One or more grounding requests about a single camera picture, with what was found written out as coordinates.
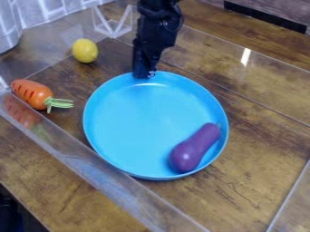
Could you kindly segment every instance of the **wooden table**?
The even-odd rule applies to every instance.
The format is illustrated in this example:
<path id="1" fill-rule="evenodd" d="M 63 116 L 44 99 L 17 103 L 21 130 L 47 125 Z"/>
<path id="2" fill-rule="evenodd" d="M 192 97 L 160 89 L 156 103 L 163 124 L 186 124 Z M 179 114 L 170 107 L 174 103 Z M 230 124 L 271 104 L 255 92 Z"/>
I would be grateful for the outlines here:
<path id="1" fill-rule="evenodd" d="M 310 38 L 199 1 L 180 6 L 195 30 L 183 27 L 159 69 L 184 75 L 215 95 L 226 109 L 230 139 L 219 159 L 195 175 L 138 181 L 211 231 L 265 231 L 309 159 Z M 103 8 L 115 13 L 112 4 Z M 73 17 L 52 25 L 61 30 Z M 73 109 L 43 115 L 88 144 L 84 104 L 106 80 L 131 72 L 132 34 L 99 41 L 96 61 L 80 64 L 71 56 L 63 59 L 71 51 L 48 42 L 45 28 L 25 32 L 0 66 L 9 67 L 7 81 L 32 74 L 31 80 L 75 100 Z M 28 45 L 39 34 L 45 43 Z M 239 62 L 245 47 L 251 49 L 246 66 Z M 49 59 L 35 52 L 41 49 Z M 3 118 L 0 138 L 1 184 L 51 231 L 148 231 Z"/>

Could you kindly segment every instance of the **blue plate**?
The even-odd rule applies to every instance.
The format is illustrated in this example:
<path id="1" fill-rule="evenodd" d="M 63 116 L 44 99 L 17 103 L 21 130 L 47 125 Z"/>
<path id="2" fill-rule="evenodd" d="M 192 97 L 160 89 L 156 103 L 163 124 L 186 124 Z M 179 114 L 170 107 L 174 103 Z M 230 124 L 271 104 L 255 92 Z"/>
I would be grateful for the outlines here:
<path id="1" fill-rule="evenodd" d="M 199 166 L 175 172 L 167 158 L 174 146 L 202 126 L 220 126 L 220 139 Z M 152 180 L 179 179 L 206 168 L 227 142 L 228 123 L 220 103 L 188 78 L 156 72 L 151 79 L 131 73 L 107 81 L 84 107 L 84 133 L 99 156 L 130 175 Z"/>

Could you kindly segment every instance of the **lemon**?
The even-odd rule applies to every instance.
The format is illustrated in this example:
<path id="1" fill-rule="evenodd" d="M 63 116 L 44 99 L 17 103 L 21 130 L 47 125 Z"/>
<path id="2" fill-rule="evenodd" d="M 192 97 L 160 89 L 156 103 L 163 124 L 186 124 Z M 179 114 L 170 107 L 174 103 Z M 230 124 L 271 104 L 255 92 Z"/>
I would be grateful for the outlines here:
<path id="1" fill-rule="evenodd" d="M 82 63 L 91 63 L 98 58 L 98 45 L 88 39 L 79 39 L 72 45 L 72 55 Z"/>

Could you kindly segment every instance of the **purple eggplant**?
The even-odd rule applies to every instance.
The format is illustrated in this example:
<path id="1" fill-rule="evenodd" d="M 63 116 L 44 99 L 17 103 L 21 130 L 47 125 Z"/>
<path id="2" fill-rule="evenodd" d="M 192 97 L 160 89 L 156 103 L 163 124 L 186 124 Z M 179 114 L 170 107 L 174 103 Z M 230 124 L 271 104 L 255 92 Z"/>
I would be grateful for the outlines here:
<path id="1" fill-rule="evenodd" d="M 204 123 L 199 130 L 172 149 L 168 163 L 178 172 L 194 170 L 208 148 L 218 141 L 220 130 L 212 123 Z"/>

